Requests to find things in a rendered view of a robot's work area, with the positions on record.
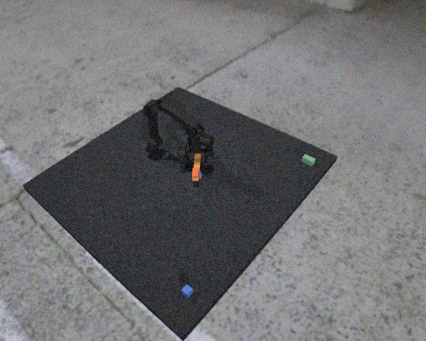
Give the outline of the orange bar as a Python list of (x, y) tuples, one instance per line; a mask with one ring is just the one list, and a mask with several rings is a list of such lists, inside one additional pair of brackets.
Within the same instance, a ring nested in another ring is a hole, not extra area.
[(192, 170), (193, 181), (199, 181), (200, 162), (201, 162), (201, 153), (195, 154), (194, 168)]

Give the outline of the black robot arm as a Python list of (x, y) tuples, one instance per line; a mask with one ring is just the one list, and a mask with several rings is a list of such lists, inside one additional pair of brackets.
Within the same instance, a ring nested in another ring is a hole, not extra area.
[[(147, 157), (151, 160), (156, 161), (163, 156), (160, 154), (158, 149), (158, 147), (163, 143), (163, 138), (158, 136), (156, 115), (159, 111), (167, 113), (182, 125), (183, 129), (186, 130), (185, 134), (188, 134), (188, 144), (199, 144), (207, 147), (213, 146), (214, 137), (210, 134), (204, 133), (205, 128), (198, 119), (192, 116), (187, 116), (171, 104), (168, 104), (166, 101), (151, 100), (144, 106), (144, 112), (148, 116), (149, 129), (149, 139), (145, 150), (149, 153)], [(198, 129), (200, 130), (197, 131)]]

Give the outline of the small blue cube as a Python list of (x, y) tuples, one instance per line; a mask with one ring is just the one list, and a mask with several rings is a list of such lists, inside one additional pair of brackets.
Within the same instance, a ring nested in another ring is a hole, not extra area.
[(189, 298), (193, 293), (193, 289), (189, 285), (185, 285), (182, 289), (182, 294)]

